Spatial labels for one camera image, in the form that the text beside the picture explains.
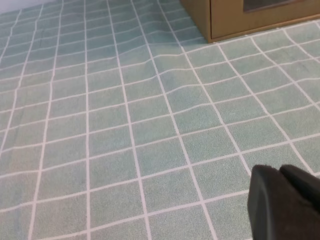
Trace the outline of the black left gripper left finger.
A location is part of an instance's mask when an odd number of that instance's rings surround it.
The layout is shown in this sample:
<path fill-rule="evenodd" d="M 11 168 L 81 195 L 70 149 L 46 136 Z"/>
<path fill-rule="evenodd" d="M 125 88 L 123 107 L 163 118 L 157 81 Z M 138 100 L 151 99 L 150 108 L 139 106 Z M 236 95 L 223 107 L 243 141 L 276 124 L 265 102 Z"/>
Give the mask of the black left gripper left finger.
<path fill-rule="evenodd" d="M 247 200 L 254 240 L 318 240 L 320 212 L 280 172 L 255 165 Z"/>

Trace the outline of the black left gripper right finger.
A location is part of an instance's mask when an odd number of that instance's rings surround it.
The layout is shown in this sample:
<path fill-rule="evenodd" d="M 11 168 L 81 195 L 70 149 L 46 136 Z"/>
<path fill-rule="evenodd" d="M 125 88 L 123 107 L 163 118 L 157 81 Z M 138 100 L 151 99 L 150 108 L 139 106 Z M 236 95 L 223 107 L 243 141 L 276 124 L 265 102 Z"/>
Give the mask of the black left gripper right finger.
<path fill-rule="evenodd" d="M 320 179 L 312 174 L 290 164 L 282 165 L 279 171 L 290 182 L 296 191 L 307 201 L 313 208 L 320 212 Z"/>

